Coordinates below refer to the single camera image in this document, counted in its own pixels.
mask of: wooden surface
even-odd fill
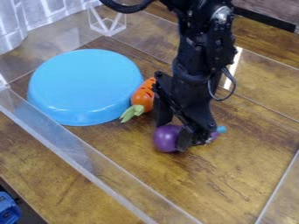
[[[173,19],[159,4],[148,10]],[[239,43],[250,50],[299,65],[298,37],[288,38],[288,33],[243,18],[236,21],[235,32]],[[99,38],[83,48],[123,53],[145,77],[156,70],[169,73],[169,64],[111,38]],[[282,77],[266,75],[280,82]],[[28,80],[29,75],[12,84],[21,96]],[[212,111],[219,124],[228,126],[228,134],[213,144],[193,147],[183,154],[156,151],[151,114],[125,124],[113,121],[69,130],[200,221],[254,223],[299,148],[299,125],[295,117],[288,119],[283,112],[264,107],[263,102],[254,103],[239,95],[223,103],[213,102]],[[49,223],[141,222],[4,115],[0,132],[1,178]]]
[[[234,0],[232,3],[242,9],[299,25],[299,2],[296,0]]]

